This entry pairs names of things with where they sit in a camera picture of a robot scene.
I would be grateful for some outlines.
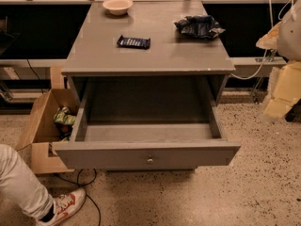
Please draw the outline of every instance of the drawer knob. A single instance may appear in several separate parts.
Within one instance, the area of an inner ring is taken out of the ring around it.
[[[148,163],[148,164],[153,164],[153,159],[151,158],[150,155],[149,155],[149,158],[148,158],[148,160],[147,160],[147,163]]]

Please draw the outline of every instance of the shoe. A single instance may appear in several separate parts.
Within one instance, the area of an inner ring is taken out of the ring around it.
[[[56,226],[65,219],[74,215],[84,204],[86,199],[86,191],[78,188],[70,194],[61,195],[54,199],[54,217],[43,222],[36,220],[36,226]]]

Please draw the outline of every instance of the open drawer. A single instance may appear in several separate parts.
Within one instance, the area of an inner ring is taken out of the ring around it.
[[[69,168],[187,170],[228,165],[239,150],[223,134],[206,75],[89,77],[68,146]]]

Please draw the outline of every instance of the power cord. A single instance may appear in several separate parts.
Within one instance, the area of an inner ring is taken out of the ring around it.
[[[268,0],[268,1],[269,1],[269,11],[270,11],[271,27],[273,27],[274,25],[273,25],[272,1],[271,0]],[[259,71],[261,70],[261,68],[262,68],[262,66],[263,66],[263,64],[265,62],[267,51],[268,51],[267,49],[264,51],[261,65],[260,65],[260,67],[252,75],[250,75],[249,77],[241,77],[241,76],[238,76],[238,75],[235,75],[234,73],[232,73],[231,76],[234,77],[234,78],[240,79],[240,80],[248,80],[248,79],[254,78],[259,73]]]
[[[279,14],[278,14],[278,19],[279,19],[279,20],[282,20],[282,18],[280,17],[280,16],[281,16],[281,13],[282,13],[283,9],[285,9],[285,8],[288,6],[289,3],[291,3],[291,10],[292,10],[292,12],[293,12],[293,0],[289,0],[289,1],[283,6],[283,8],[281,9],[281,11],[279,12]]]
[[[30,62],[29,62],[29,59],[27,59],[27,63],[28,63],[28,65],[29,65],[30,70],[36,75],[36,77],[37,77],[38,80],[40,81],[40,78],[39,78],[38,74],[35,72],[35,70],[32,68],[32,66],[31,66],[31,64],[30,64]]]
[[[63,181],[65,181],[65,182],[68,182],[68,183],[70,183],[70,184],[77,185],[78,187],[81,187],[81,186],[88,186],[88,185],[91,185],[91,184],[95,181],[96,176],[97,176],[97,171],[96,171],[95,169],[94,169],[93,171],[94,171],[94,177],[93,177],[93,179],[92,179],[90,182],[86,183],[86,184],[80,184],[80,183],[79,183],[80,175],[81,175],[81,173],[83,172],[83,169],[81,169],[81,170],[78,172],[76,183],[73,182],[73,181],[71,181],[71,180],[68,180],[68,179],[66,179],[66,178],[61,177],[60,175],[58,175],[58,173],[54,173],[54,176],[57,177],[57,178],[59,178],[59,179],[61,179],[61,180],[63,180]],[[86,194],[86,195],[87,195],[87,197],[92,201],[92,203],[94,204],[94,206],[96,207],[96,209],[97,209],[97,211],[98,211],[98,216],[99,216],[99,218],[98,218],[98,224],[97,224],[97,225],[98,225],[98,226],[101,226],[101,222],[102,222],[102,214],[101,214],[101,210],[100,210],[100,208],[98,207],[98,205],[96,204],[96,202],[95,202],[88,194]]]

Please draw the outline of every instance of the open cardboard box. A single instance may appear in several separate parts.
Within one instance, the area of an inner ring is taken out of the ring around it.
[[[60,107],[68,107],[76,115],[78,104],[70,89],[51,89],[33,104],[29,121],[20,137],[17,150],[32,145],[31,169],[34,173],[69,172],[51,149],[60,143],[60,134],[54,123],[54,115]]]

